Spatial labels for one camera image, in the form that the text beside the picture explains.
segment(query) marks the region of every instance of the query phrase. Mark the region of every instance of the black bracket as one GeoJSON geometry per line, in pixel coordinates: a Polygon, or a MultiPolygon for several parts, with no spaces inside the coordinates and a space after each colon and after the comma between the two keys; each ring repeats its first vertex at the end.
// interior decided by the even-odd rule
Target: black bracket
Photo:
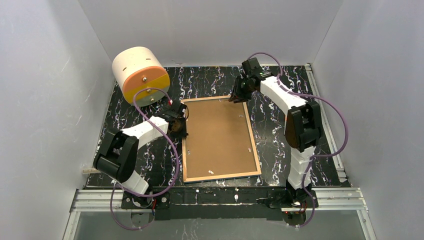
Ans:
{"type": "Polygon", "coordinates": [[[309,184],[306,189],[312,194],[312,197],[315,199],[311,199],[302,188],[294,189],[287,182],[285,189],[268,191],[267,200],[265,201],[265,204],[272,209],[280,209],[292,208],[293,203],[295,202],[306,202],[308,206],[312,206],[312,201],[314,201],[315,207],[318,207],[317,195],[315,191],[312,190],[312,184],[309,184]]]}
{"type": "Polygon", "coordinates": [[[127,181],[136,166],[139,140],[108,128],[94,158],[93,166],[118,182],[127,181]]]}
{"type": "Polygon", "coordinates": [[[316,101],[288,110],[285,139],[290,147],[303,152],[310,146],[316,146],[322,135],[321,107],[316,101]]]}
{"type": "Polygon", "coordinates": [[[282,219],[289,226],[302,225],[306,222],[306,211],[286,211],[282,213],[282,219]]]}
{"type": "Polygon", "coordinates": [[[187,133],[186,120],[188,118],[189,109],[187,105],[176,100],[172,103],[170,108],[163,110],[157,114],[156,117],[165,119],[168,122],[167,135],[171,138],[185,138],[187,133]]]}
{"type": "Polygon", "coordinates": [[[243,73],[235,79],[229,97],[229,101],[235,104],[249,101],[254,91],[261,90],[261,81],[275,76],[272,72],[262,69],[256,57],[242,62],[241,65],[243,66],[243,73]]]}
{"type": "Polygon", "coordinates": [[[144,209],[152,209],[153,204],[151,204],[150,200],[154,201],[156,200],[156,204],[154,206],[154,209],[169,209],[170,208],[170,193],[169,192],[165,192],[162,195],[159,195],[153,199],[151,198],[146,198],[146,197],[138,197],[135,196],[127,191],[123,192],[122,195],[122,203],[121,203],[121,208],[122,209],[140,209],[140,208],[144,208],[144,209]],[[140,204],[140,206],[137,206],[133,203],[137,202],[140,204]]]}

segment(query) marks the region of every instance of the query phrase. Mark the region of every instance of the wooden frame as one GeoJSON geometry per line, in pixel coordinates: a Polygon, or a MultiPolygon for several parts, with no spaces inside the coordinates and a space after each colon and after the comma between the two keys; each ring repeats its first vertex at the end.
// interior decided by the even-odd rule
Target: wooden frame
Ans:
{"type": "MultiPolygon", "coordinates": [[[[218,100],[219,99],[228,99],[229,97],[230,96],[227,95],[227,96],[189,98],[189,99],[182,99],[181,103],[194,102],[194,101],[216,100],[216,99],[218,99],[218,100]]],[[[253,135],[252,125],[251,125],[251,121],[250,121],[250,118],[249,118],[248,106],[245,102],[243,102],[242,104],[243,104],[244,116],[246,118],[248,132],[249,132],[251,149],[253,151],[253,157],[254,157],[254,161],[255,161],[255,165],[256,165],[256,171],[188,178],[188,176],[187,176],[187,164],[186,164],[186,154],[187,154],[186,139],[183,138],[182,139],[182,178],[183,178],[183,182],[185,182],[185,183],[186,182],[187,183],[188,182],[201,182],[201,181],[207,181],[207,180],[240,178],[240,177],[246,177],[246,176],[261,175],[261,166],[259,164],[258,152],[256,150],[256,144],[255,144],[255,137],[253,135]]]]}

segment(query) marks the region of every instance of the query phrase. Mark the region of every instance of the wire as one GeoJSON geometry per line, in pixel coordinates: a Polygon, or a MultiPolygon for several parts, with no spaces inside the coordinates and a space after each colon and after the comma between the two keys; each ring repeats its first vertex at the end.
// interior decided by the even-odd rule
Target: wire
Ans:
{"type": "Polygon", "coordinates": [[[115,221],[115,223],[118,224],[118,226],[120,226],[121,228],[126,229],[126,230],[130,230],[130,231],[137,231],[137,230],[141,230],[141,229],[144,229],[144,228],[150,226],[150,224],[155,220],[155,215],[153,215],[153,220],[151,222],[147,223],[146,225],[139,226],[139,227],[129,227],[129,226],[125,226],[124,224],[119,222],[117,216],[114,213],[114,208],[112,207],[112,201],[114,200],[114,194],[115,194],[116,188],[117,188],[117,183],[115,183],[113,185],[112,194],[110,195],[110,203],[109,203],[110,213],[112,214],[112,218],[115,221]]]}
{"type": "Polygon", "coordinates": [[[308,208],[308,203],[305,201],[305,208],[304,208],[304,210],[303,211],[301,211],[301,213],[304,213],[304,212],[306,212],[306,209],[308,208]]]}
{"type": "Polygon", "coordinates": [[[298,213],[301,213],[303,208],[304,208],[304,204],[302,203],[302,204],[300,205],[300,209],[299,209],[298,213]]]}
{"type": "Polygon", "coordinates": [[[156,207],[156,199],[154,200],[153,206],[151,207],[151,214],[153,214],[153,217],[155,216],[155,207],[156,207]]]}
{"type": "MultiPolygon", "coordinates": [[[[160,196],[160,195],[166,193],[172,186],[174,186],[174,184],[175,184],[175,182],[177,180],[178,174],[180,173],[180,159],[179,159],[179,155],[178,155],[178,152],[177,152],[177,148],[175,147],[174,143],[167,136],[167,134],[164,133],[164,131],[162,131],[158,126],[156,126],[153,122],[150,121],[150,119],[142,112],[142,110],[140,109],[140,107],[137,105],[137,102],[136,102],[137,96],[140,93],[142,93],[144,91],[147,91],[149,89],[150,90],[157,90],[157,91],[160,91],[160,92],[164,93],[165,96],[168,98],[168,104],[169,105],[172,104],[172,100],[171,100],[170,96],[168,95],[168,93],[166,93],[164,90],[162,90],[160,88],[156,88],[156,87],[148,87],[148,88],[145,88],[145,89],[142,89],[142,90],[138,91],[134,95],[134,97],[132,98],[132,102],[134,104],[134,107],[137,109],[137,111],[143,116],[143,119],[145,121],[147,121],[153,128],[155,128],[156,130],[158,130],[163,135],[163,137],[168,141],[168,143],[171,145],[171,148],[172,148],[172,150],[173,150],[173,152],[175,154],[175,164],[176,164],[175,168],[176,168],[176,170],[175,170],[175,175],[174,175],[171,183],[168,185],[168,187],[166,187],[163,191],[158,192],[158,193],[155,193],[155,194],[139,194],[139,193],[134,192],[134,191],[132,191],[130,189],[127,189],[127,188],[125,188],[125,187],[123,187],[122,185],[119,184],[119,187],[122,188],[124,191],[127,191],[128,193],[131,193],[131,194],[133,194],[133,195],[135,195],[137,197],[142,197],[142,198],[154,198],[154,197],[157,197],[157,196],[160,196]]],[[[148,227],[153,222],[153,220],[155,219],[154,218],[155,217],[154,207],[156,206],[156,199],[154,200],[153,207],[152,207],[153,220],[151,222],[149,222],[148,224],[144,225],[144,226],[128,227],[128,226],[125,226],[125,225],[123,225],[122,223],[120,223],[118,221],[118,219],[115,216],[115,213],[113,211],[113,208],[112,208],[112,200],[114,198],[114,193],[115,193],[116,186],[117,186],[117,184],[115,183],[115,185],[113,185],[112,194],[110,196],[110,213],[112,214],[112,218],[115,221],[115,223],[118,224],[121,228],[126,229],[126,230],[130,230],[130,231],[141,230],[141,229],[144,229],[144,228],[148,227]]]]}
{"type": "Polygon", "coordinates": [[[287,93],[291,94],[291,95],[295,95],[295,96],[299,96],[299,97],[304,97],[304,98],[313,98],[313,99],[318,99],[321,100],[322,102],[328,104],[330,107],[332,107],[336,113],[340,116],[341,121],[343,122],[343,127],[344,127],[344,141],[343,144],[341,145],[341,147],[334,153],[332,154],[317,154],[317,155],[312,155],[310,157],[311,161],[309,162],[308,166],[306,167],[305,172],[303,173],[303,178],[302,178],[302,189],[306,192],[306,194],[311,198],[312,200],[312,212],[310,214],[310,217],[308,218],[308,220],[306,220],[304,222],[304,224],[301,225],[297,225],[296,227],[304,227],[306,226],[314,217],[314,213],[315,213],[315,200],[314,197],[312,196],[312,194],[306,189],[305,187],[305,178],[307,173],[309,172],[309,170],[312,167],[312,162],[316,159],[316,158],[330,158],[330,157],[334,157],[338,154],[340,154],[346,147],[346,144],[348,144],[348,139],[349,139],[349,129],[348,129],[348,124],[346,122],[345,117],[342,115],[342,113],[340,112],[340,110],[334,106],[331,102],[329,102],[328,100],[324,99],[323,97],[320,96],[315,96],[315,95],[310,95],[310,94],[303,94],[303,93],[297,93],[297,92],[293,92],[290,89],[288,89],[282,82],[280,79],[280,76],[283,75],[283,67],[281,66],[280,62],[278,61],[277,58],[275,58],[274,56],[272,56],[269,53],[260,51],[260,52],[256,52],[252,55],[250,55],[247,59],[251,59],[253,56],[258,55],[258,54],[263,54],[263,55],[267,55],[269,57],[271,57],[272,59],[274,59],[274,61],[278,64],[279,67],[279,73],[277,74],[277,79],[280,80],[279,84],[280,84],[280,88],[282,88],[283,90],[285,90],[287,93]]]}
{"type": "Polygon", "coordinates": [[[135,109],[137,109],[137,111],[143,116],[143,119],[145,121],[147,121],[153,128],[155,128],[156,130],[158,130],[163,135],[163,137],[168,141],[168,143],[171,145],[171,148],[172,148],[172,150],[174,152],[174,156],[175,156],[175,175],[172,178],[171,183],[163,191],[158,192],[158,193],[155,193],[155,194],[139,194],[139,193],[137,193],[135,191],[132,191],[132,190],[127,189],[127,188],[123,187],[122,185],[120,185],[120,187],[123,190],[127,191],[128,193],[133,194],[133,195],[135,195],[137,197],[142,197],[142,198],[154,198],[154,197],[157,197],[157,196],[160,196],[160,195],[166,193],[172,186],[174,186],[175,182],[177,181],[178,174],[180,173],[180,158],[179,158],[179,155],[178,155],[178,152],[177,152],[177,148],[175,147],[174,143],[172,142],[172,140],[167,136],[167,134],[164,131],[162,131],[158,126],[156,126],[153,122],[150,121],[150,119],[142,112],[142,110],[140,109],[140,107],[137,105],[137,101],[136,101],[137,96],[139,94],[141,94],[142,92],[147,91],[149,89],[151,89],[151,90],[158,90],[158,91],[164,93],[165,96],[168,98],[169,105],[172,104],[172,100],[171,100],[170,96],[168,95],[168,93],[165,92],[164,90],[162,90],[160,88],[156,88],[156,87],[148,87],[148,88],[145,88],[145,89],[142,89],[142,90],[138,91],[134,95],[134,97],[132,98],[132,103],[134,104],[135,109]]]}
{"type": "Polygon", "coordinates": [[[187,117],[185,118],[185,120],[187,121],[187,119],[189,119],[189,115],[190,115],[189,108],[187,107],[185,110],[187,111],[187,117]]]}

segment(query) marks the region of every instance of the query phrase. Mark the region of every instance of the glass panel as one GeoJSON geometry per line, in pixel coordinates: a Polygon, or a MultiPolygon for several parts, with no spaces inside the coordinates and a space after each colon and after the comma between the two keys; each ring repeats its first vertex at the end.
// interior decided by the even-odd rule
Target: glass panel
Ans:
{"type": "MultiPolygon", "coordinates": [[[[141,226],[149,214],[116,212],[118,219],[128,227],[131,221],[141,226]]],[[[78,222],[77,240],[116,239],[199,239],[199,240],[364,240],[364,233],[356,210],[316,211],[313,220],[301,229],[286,226],[284,221],[257,218],[238,219],[174,219],[155,221],[142,231],[119,227],[109,212],[82,212],[78,222]]]]}

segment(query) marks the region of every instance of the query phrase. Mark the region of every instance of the white enclosure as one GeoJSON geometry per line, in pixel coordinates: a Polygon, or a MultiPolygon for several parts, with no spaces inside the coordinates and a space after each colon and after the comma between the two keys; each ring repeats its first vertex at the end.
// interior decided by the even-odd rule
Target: white enclosure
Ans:
{"type": "Polygon", "coordinates": [[[76,0],[0,3],[0,239],[62,239],[114,84],[76,0]]]}
{"type": "MultiPolygon", "coordinates": [[[[346,0],[312,65],[350,126],[342,160],[378,239],[423,239],[424,2],[346,0]]],[[[344,132],[328,110],[336,142],[344,132]]]]}
{"type": "Polygon", "coordinates": [[[350,126],[342,160],[377,237],[421,239],[423,23],[418,0],[1,1],[0,239],[62,238],[102,129],[111,60],[135,46],[164,67],[240,65],[259,51],[313,63],[350,126]]]}
{"type": "Polygon", "coordinates": [[[175,67],[241,65],[259,51],[282,64],[312,62],[343,0],[79,2],[111,59],[143,46],[175,67]]]}

